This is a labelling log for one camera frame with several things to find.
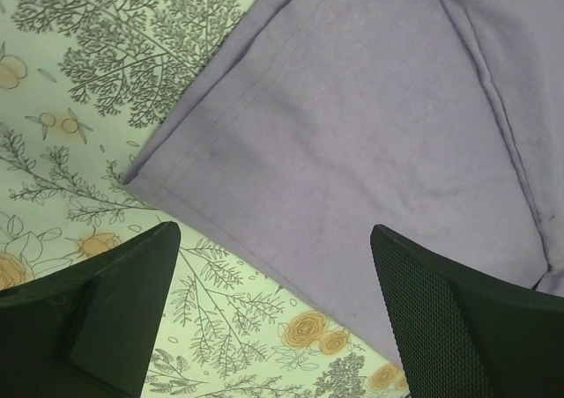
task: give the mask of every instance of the flower print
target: flower print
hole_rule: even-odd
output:
[[[15,55],[5,54],[5,43],[0,47],[0,89],[11,90],[19,80],[27,77],[27,65]]]
[[[392,363],[388,363],[370,377],[368,388],[371,391],[382,391],[394,383],[398,375],[399,369]]]
[[[291,348],[307,348],[318,341],[327,329],[327,317],[316,311],[300,314],[292,319],[284,332],[284,342]]]
[[[399,379],[396,380],[394,387],[398,391],[406,391],[407,390],[408,385],[407,385],[407,378],[405,377],[405,373],[402,372],[402,374],[399,376]]]
[[[114,247],[119,246],[122,241],[120,237],[111,232],[96,233],[85,240],[72,240],[78,246],[78,258],[89,259],[95,255],[106,253]]]
[[[33,280],[32,268],[13,254],[0,252],[0,291]]]
[[[346,348],[350,335],[343,331],[325,332],[320,339],[319,350],[328,356],[337,354]]]

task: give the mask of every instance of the botanical print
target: botanical print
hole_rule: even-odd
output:
[[[175,322],[196,327],[193,361],[210,365],[222,378],[263,362],[266,346],[248,338],[265,322],[276,322],[284,311],[281,298],[237,291],[243,278],[234,256],[209,240],[181,247],[180,257],[189,273],[181,280],[183,288],[172,291],[171,304]]]
[[[317,389],[315,396],[328,398],[359,398],[366,393],[363,387],[364,377],[360,370],[364,367],[365,358],[354,352],[344,358],[338,358],[329,364],[329,370],[324,371],[315,381]]]
[[[201,387],[217,386],[218,382],[209,380],[193,380],[184,376],[190,370],[186,359],[182,356],[174,358],[169,352],[156,349],[152,354],[151,366],[147,371],[145,383],[151,385],[152,392],[170,395],[195,394]],[[230,380],[221,389],[209,393],[198,394],[198,398],[234,398],[251,396],[260,398],[272,396],[277,398],[309,398],[311,392],[297,385],[280,386],[281,378],[268,378],[257,381],[256,375],[242,376]]]
[[[2,0],[0,290],[95,258],[170,219],[122,190],[123,170],[248,3]],[[33,100],[15,103],[22,85]],[[52,97],[60,107],[41,101]],[[104,115],[116,117],[98,119]],[[47,225],[32,227],[37,214],[48,215]],[[401,371],[331,318],[182,229],[143,396],[408,394]]]
[[[10,190],[12,200],[25,200],[43,205],[56,195],[68,200],[68,217],[73,221],[86,222],[100,226],[107,217],[110,224],[124,222],[126,210],[153,210],[136,197],[121,188],[123,173],[115,170],[116,162],[108,161],[106,175],[102,179],[109,183],[107,189],[121,199],[111,199],[102,193],[96,184],[86,181],[79,173],[69,168],[69,148],[64,146],[47,147],[40,155],[51,165],[49,173],[39,173],[34,168],[36,158],[26,155],[26,142],[22,134],[0,122],[0,161],[8,164],[9,171],[21,171],[30,178],[31,184],[22,182],[19,191]]]
[[[391,391],[407,391],[407,378],[405,373],[400,371],[395,365],[389,363],[378,369],[367,379],[367,389],[371,392],[371,398],[386,396]]]
[[[0,46],[0,89],[12,90],[27,77],[27,65],[18,56],[6,54],[6,43]]]
[[[241,18],[236,0],[18,0],[24,32],[76,39],[60,62],[78,103],[162,122]]]
[[[120,237],[111,232],[99,232],[96,233],[96,227],[93,227],[92,235],[86,237],[83,240],[75,240],[67,238],[67,240],[73,241],[78,250],[76,251],[76,256],[79,259],[90,259],[95,255],[106,253],[114,247],[119,246],[122,241]]]
[[[271,347],[272,357],[289,372],[296,369],[314,371],[319,367],[319,357],[364,351],[352,341],[349,331],[315,310],[298,314],[289,323],[279,323],[278,337],[281,344]],[[317,360],[311,361],[311,357],[317,357]]]
[[[50,128],[59,129],[60,132],[66,134],[67,136],[79,135],[85,144],[88,144],[86,139],[86,131],[92,131],[92,128],[88,127],[83,122],[78,121],[77,114],[69,107],[67,109],[67,114],[57,118],[55,115],[50,113],[40,114],[39,117],[28,115],[26,119],[30,122],[37,123],[41,126],[41,135],[43,140],[47,138],[47,134]]]
[[[0,291],[69,267],[68,256],[49,259],[43,253],[44,243],[61,234],[58,227],[28,231],[17,215],[0,211]]]

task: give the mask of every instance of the lavender fabric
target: lavender fabric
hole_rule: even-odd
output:
[[[399,362],[375,224],[514,284],[547,269],[453,20],[441,0],[258,0],[126,188]]]

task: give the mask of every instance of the patterned bedsheet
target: patterned bedsheet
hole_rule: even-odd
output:
[[[254,0],[0,0],[0,290],[170,219],[123,171]],[[182,226],[143,396],[395,398],[360,339]]]

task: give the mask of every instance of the fabric fold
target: fabric fold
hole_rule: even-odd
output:
[[[396,363],[374,225],[514,284],[546,271],[440,0],[258,0],[170,117],[126,188]]]
[[[442,0],[492,104],[554,271],[564,268],[564,2]]]

